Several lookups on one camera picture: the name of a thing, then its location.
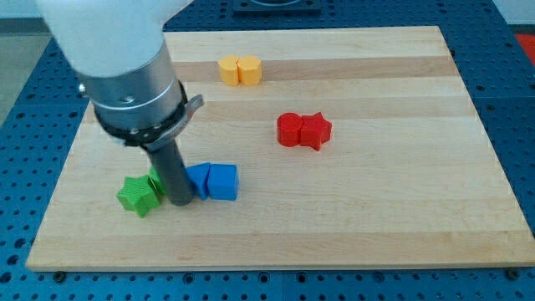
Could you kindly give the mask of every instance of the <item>blue block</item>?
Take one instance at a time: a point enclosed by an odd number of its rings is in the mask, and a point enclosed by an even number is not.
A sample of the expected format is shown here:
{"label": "blue block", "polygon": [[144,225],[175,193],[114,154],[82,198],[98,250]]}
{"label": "blue block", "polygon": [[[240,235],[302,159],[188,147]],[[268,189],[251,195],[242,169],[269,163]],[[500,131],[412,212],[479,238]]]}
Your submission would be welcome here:
{"label": "blue block", "polygon": [[228,164],[212,164],[208,176],[208,190],[214,200],[235,201],[239,180],[237,167]]}
{"label": "blue block", "polygon": [[205,201],[208,198],[208,173],[210,172],[210,162],[186,168],[187,176],[193,184],[195,193]]}

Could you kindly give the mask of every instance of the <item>blue pegboard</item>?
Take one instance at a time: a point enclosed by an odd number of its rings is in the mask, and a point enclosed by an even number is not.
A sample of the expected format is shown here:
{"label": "blue pegboard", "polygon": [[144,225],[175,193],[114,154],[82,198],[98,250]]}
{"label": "blue pegboard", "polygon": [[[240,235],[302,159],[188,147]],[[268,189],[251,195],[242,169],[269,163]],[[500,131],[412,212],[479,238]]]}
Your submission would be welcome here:
{"label": "blue pegboard", "polygon": [[[320,14],[245,16],[231,6],[196,0],[165,30],[440,26],[535,231],[535,70],[491,0],[323,0]],[[0,300],[535,299],[534,268],[67,273],[62,283],[32,273],[24,262],[87,106],[77,86],[52,41],[0,129]]]}

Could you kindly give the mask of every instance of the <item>wooden board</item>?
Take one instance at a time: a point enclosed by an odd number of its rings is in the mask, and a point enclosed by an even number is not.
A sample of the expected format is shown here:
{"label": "wooden board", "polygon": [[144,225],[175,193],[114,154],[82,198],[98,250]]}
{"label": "wooden board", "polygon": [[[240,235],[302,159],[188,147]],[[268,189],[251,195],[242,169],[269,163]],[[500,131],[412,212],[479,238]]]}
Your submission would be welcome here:
{"label": "wooden board", "polygon": [[[440,30],[168,33],[189,95],[187,165],[236,163],[236,202],[145,219],[115,199],[147,173],[89,107],[27,265],[35,271],[470,268],[535,263],[535,241]],[[216,61],[256,54],[264,81],[220,82]],[[322,111],[321,152],[285,148],[275,119]]]}

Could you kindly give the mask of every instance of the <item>green star block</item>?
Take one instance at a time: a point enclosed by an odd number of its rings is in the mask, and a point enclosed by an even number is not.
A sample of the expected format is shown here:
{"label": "green star block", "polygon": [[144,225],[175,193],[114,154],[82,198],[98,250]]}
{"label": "green star block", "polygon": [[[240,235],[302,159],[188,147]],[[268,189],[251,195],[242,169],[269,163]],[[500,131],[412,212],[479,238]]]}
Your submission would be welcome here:
{"label": "green star block", "polygon": [[150,209],[157,208],[160,205],[148,175],[139,178],[125,177],[125,184],[117,193],[117,199],[119,199],[125,210],[135,211],[141,218]]}
{"label": "green star block", "polygon": [[156,193],[158,193],[161,196],[166,195],[167,194],[166,189],[161,184],[160,176],[158,176],[158,174],[156,173],[156,169],[154,169],[153,166],[150,168],[149,177],[151,180],[151,184],[154,190],[156,191]]}

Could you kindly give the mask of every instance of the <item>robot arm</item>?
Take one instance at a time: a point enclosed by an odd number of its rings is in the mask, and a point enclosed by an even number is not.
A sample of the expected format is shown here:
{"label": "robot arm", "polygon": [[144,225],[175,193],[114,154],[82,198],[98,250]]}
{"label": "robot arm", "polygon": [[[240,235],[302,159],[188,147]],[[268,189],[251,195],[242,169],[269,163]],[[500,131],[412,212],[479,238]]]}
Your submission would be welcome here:
{"label": "robot arm", "polygon": [[189,203],[193,193],[175,137],[203,101],[200,95],[188,101],[161,29],[191,1],[37,1],[100,124],[147,152],[176,205]]}

